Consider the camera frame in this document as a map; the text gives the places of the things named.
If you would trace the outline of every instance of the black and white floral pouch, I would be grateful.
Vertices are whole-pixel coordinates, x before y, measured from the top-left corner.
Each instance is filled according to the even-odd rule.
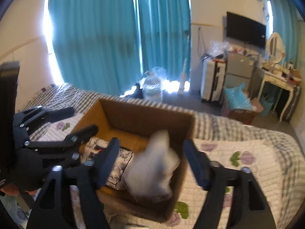
[[[97,137],[92,137],[87,143],[80,161],[84,163],[89,159],[93,159],[100,151],[107,148],[109,142],[99,139]],[[118,157],[115,160],[112,171],[108,177],[106,185],[116,189],[124,190],[125,185],[122,179],[122,175],[127,167],[127,165],[132,161],[134,153],[124,148],[120,148]]]

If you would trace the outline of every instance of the metal screw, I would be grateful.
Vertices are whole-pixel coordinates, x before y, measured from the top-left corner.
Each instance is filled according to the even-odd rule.
[[[61,165],[56,165],[52,168],[52,171],[61,171],[63,169],[63,167]]]
[[[220,163],[218,163],[217,161],[211,161],[210,165],[213,167],[220,167]]]
[[[242,167],[242,171],[245,173],[251,173],[251,169],[248,167]]]
[[[77,136],[73,136],[73,137],[71,138],[71,140],[72,140],[73,142],[77,141]]]
[[[79,158],[79,153],[74,152],[74,153],[72,154],[72,159],[73,159],[73,160],[77,160],[78,158]]]
[[[90,160],[87,160],[85,163],[83,163],[84,165],[86,166],[92,166],[94,165],[94,160],[93,159],[90,159]]]

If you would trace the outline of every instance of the water bottle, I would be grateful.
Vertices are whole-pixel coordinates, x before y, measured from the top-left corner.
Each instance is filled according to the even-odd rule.
[[[161,89],[161,81],[153,72],[149,72],[149,76],[143,84],[143,96],[145,100],[152,102],[162,102],[163,91]]]

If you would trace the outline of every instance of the oval mirror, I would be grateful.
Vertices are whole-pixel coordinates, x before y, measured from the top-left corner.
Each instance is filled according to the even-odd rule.
[[[278,33],[273,33],[266,45],[266,50],[269,54],[270,62],[273,64],[278,64],[281,62],[285,56],[285,46],[283,44],[282,38]]]

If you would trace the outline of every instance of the teal curtain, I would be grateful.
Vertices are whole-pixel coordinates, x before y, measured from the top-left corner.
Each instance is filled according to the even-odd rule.
[[[292,60],[297,68],[299,53],[299,23],[296,7],[292,0],[269,0],[273,14],[273,32],[280,34],[286,48],[286,56],[282,60]]]
[[[48,8],[65,82],[119,95],[141,79],[133,0],[49,0]]]
[[[179,80],[186,60],[190,69],[189,0],[136,0],[143,70],[160,66],[170,80]]]

